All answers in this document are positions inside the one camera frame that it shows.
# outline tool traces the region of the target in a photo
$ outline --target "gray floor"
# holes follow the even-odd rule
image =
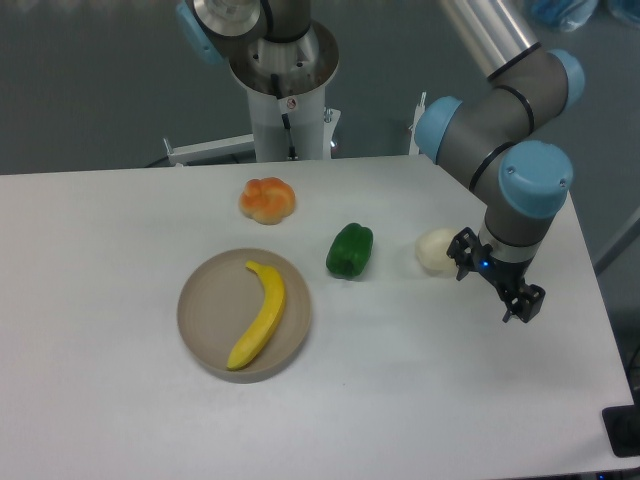
[[[249,133],[243,91],[226,67],[198,61],[175,4],[0,0],[0,174],[137,168],[164,155],[163,136],[178,146]],[[343,112],[341,157],[406,153],[423,90],[473,102],[489,89],[435,1],[315,0],[313,12],[340,46],[327,101]],[[587,74],[584,98],[535,137],[571,157],[594,255],[640,205],[640,30],[604,8],[571,34],[534,28]],[[639,267],[636,241],[600,278],[623,357],[640,343]]]

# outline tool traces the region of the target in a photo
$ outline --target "tabletop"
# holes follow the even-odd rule
[[[242,216],[251,178],[296,211]],[[428,276],[427,230],[484,206],[424,156],[0,178],[0,464],[7,478],[514,478],[632,468],[601,410],[631,403],[573,204],[527,280],[529,324],[477,275]],[[324,259],[350,222],[374,232],[362,278]],[[252,384],[199,366],[178,332],[191,273],[263,248],[308,284],[295,360]]]

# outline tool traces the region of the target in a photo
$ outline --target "yellow banana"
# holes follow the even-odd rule
[[[231,350],[227,360],[229,370],[239,370],[260,353],[280,323],[287,299],[284,282],[276,268],[251,260],[245,265],[258,275],[264,288],[264,302],[256,319]]]

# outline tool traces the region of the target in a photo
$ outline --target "beige plate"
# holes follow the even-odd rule
[[[226,368],[231,349],[256,318],[264,300],[258,276],[247,260],[272,265],[284,280],[287,303],[273,337],[242,370]],[[187,280],[178,302],[178,327],[191,353],[215,375],[233,382],[264,380],[286,367],[311,323],[311,300],[304,279],[284,258],[243,248],[203,263]]]

